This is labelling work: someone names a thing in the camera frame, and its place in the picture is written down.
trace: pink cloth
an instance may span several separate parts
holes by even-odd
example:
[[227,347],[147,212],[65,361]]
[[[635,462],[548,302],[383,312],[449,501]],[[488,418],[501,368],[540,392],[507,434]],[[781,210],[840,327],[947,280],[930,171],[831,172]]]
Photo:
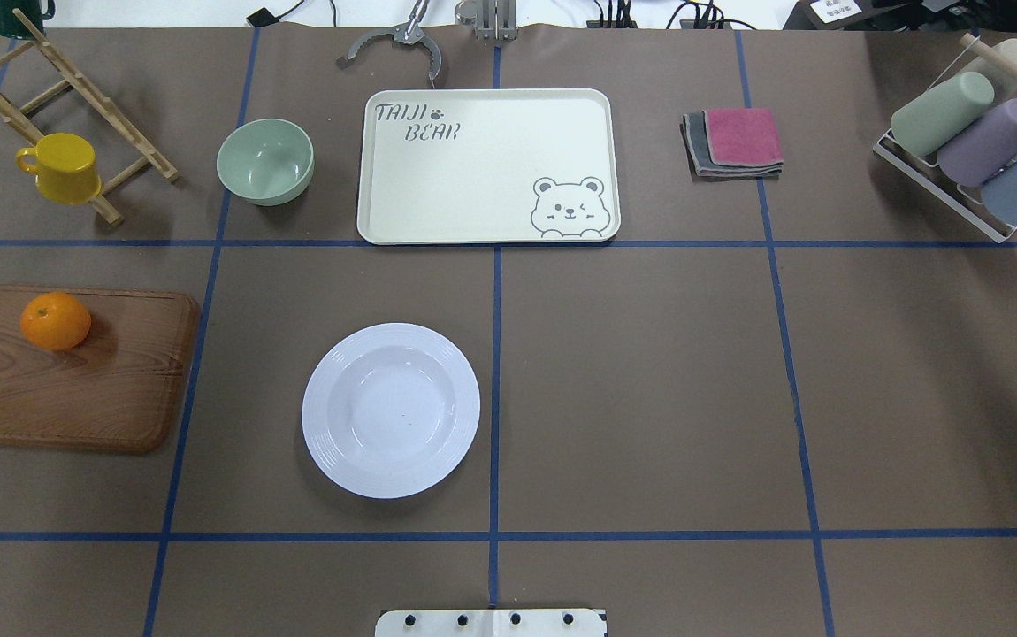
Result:
[[783,163],[776,121],[768,109],[709,109],[706,134],[709,157],[720,166]]

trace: dark green mug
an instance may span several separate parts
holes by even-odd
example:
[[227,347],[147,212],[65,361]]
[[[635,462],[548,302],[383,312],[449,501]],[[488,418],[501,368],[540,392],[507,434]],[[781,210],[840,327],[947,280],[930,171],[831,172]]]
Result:
[[24,28],[17,16],[12,15],[14,9],[20,9],[25,17],[41,33],[44,33],[44,20],[52,19],[52,13],[57,11],[55,0],[48,0],[49,10],[41,12],[41,0],[0,0],[0,36],[14,40],[32,40],[33,34]]

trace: orange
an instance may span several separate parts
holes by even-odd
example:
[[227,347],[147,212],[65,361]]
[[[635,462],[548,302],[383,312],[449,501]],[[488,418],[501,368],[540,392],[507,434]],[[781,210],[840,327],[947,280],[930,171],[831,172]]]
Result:
[[20,334],[44,349],[76,347],[92,329],[92,313],[68,293],[45,293],[20,313]]

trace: cup handle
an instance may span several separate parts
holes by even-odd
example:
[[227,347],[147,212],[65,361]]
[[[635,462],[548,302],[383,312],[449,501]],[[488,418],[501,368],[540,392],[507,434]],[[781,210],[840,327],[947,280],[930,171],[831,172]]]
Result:
[[31,148],[22,149],[17,151],[17,156],[15,157],[17,161],[17,168],[22,169],[25,173],[37,174],[37,162],[24,161],[24,158],[37,158],[37,149]]

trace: brown wooden cutting board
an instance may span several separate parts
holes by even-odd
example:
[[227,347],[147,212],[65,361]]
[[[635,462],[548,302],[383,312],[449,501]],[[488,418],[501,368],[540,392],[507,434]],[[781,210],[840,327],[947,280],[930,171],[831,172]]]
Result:
[[[37,295],[64,290],[92,311],[78,346],[49,351],[18,327]],[[145,452],[176,419],[197,330],[189,295],[0,286],[0,444]]]

